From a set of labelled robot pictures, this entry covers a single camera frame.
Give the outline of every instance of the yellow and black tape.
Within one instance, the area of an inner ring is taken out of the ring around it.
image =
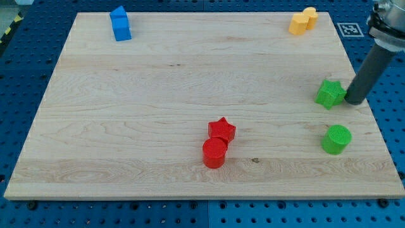
[[[21,12],[19,12],[14,20],[11,22],[10,26],[4,31],[3,36],[0,39],[0,57],[3,55],[4,51],[6,50],[11,38],[13,38],[17,28],[20,26],[23,20]]]

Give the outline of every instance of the star-shaped block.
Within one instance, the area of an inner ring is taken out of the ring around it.
[[[217,122],[208,123],[208,136],[210,138],[219,137],[227,144],[235,138],[236,127],[227,122],[225,117],[222,117]]]
[[[346,91],[339,81],[324,80],[315,97],[315,103],[321,104],[329,110],[332,106],[341,104],[345,95]]]

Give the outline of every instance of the red block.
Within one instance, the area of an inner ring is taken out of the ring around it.
[[[208,168],[220,168],[225,163],[227,143],[220,138],[207,139],[202,146],[203,162]]]
[[[220,137],[228,144],[235,138],[236,127],[229,124],[225,117],[217,122],[208,123],[208,136],[210,138]]]

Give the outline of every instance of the red cylinder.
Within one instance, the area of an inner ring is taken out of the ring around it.
[[[202,146],[203,162],[208,168],[220,168],[225,163],[227,144],[220,138],[207,139]]]

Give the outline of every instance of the blue block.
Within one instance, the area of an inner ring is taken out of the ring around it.
[[[109,13],[109,17],[114,20],[116,18],[127,18],[127,12],[125,11],[123,6],[114,9],[111,13]]]
[[[112,20],[112,23],[116,41],[126,41],[131,39],[128,18],[115,18]]]

